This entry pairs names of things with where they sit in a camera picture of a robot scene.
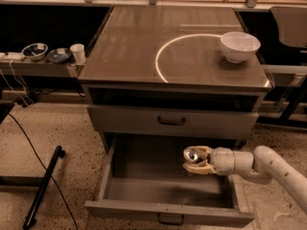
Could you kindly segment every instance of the drawer handle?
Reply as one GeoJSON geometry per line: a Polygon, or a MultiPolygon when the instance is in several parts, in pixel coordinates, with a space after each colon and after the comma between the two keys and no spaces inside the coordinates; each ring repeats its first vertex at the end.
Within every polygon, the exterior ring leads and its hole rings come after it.
{"type": "Polygon", "coordinates": [[[180,120],[169,120],[158,116],[157,121],[164,126],[183,126],[185,124],[185,118],[181,118],[180,120]]]}
{"type": "Polygon", "coordinates": [[[157,214],[157,222],[163,225],[173,225],[173,226],[180,226],[183,225],[184,223],[184,215],[181,215],[181,222],[169,222],[169,221],[164,221],[161,220],[161,215],[160,213],[157,214]]]}

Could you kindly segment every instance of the open drawer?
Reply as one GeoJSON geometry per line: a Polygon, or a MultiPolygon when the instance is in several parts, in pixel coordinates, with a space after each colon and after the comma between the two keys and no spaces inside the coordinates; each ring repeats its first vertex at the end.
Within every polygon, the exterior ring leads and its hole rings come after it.
{"type": "Polygon", "coordinates": [[[183,150],[195,138],[116,135],[95,201],[85,207],[102,218],[155,220],[244,227],[254,217],[240,212],[231,178],[191,175],[183,150]]]}

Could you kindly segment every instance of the gray bowl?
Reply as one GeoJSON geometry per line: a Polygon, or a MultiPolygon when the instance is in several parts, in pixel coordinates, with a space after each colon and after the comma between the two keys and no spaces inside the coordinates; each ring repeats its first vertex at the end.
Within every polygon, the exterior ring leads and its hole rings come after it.
{"type": "Polygon", "coordinates": [[[44,43],[30,44],[22,50],[22,55],[33,61],[41,60],[45,57],[48,46],[44,43]]]}
{"type": "Polygon", "coordinates": [[[48,53],[47,59],[53,63],[65,63],[71,58],[72,53],[69,49],[59,48],[48,53]]]}

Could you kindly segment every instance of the metal stand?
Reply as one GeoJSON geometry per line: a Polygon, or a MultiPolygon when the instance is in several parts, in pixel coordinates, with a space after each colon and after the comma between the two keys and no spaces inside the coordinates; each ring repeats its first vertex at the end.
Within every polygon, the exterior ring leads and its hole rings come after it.
{"type": "Polygon", "coordinates": [[[279,118],[259,117],[257,123],[276,126],[307,128],[307,122],[289,120],[290,116],[294,113],[299,103],[301,103],[303,99],[307,96],[307,79],[305,79],[299,89],[300,90],[299,93],[296,95],[296,98],[289,102],[287,108],[282,112],[279,118]]]}
{"type": "Polygon", "coordinates": [[[5,186],[32,186],[39,187],[36,193],[33,204],[23,224],[23,229],[30,229],[35,225],[35,215],[39,208],[40,202],[44,197],[53,170],[57,164],[58,158],[65,155],[65,150],[61,146],[57,146],[51,158],[47,171],[44,177],[21,177],[21,176],[0,176],[0,185],[5,186]]]}

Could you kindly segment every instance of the white bowl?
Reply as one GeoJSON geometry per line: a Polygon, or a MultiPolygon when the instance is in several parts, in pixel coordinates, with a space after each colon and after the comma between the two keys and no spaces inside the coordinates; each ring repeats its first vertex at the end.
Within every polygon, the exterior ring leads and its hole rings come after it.
{"type": "Polygon", "coordinates": [[[260,46],[259,40],[251,34],[230,32],[221,36],[222,53],[233,63],[249,59],[260,46]]]}
{"type": "Polygon", "coordinates": [[[45,57],[48,46],[44,43],[30,44],[22,50],[22,55],[30,60],[41,60],[45,57]]]}

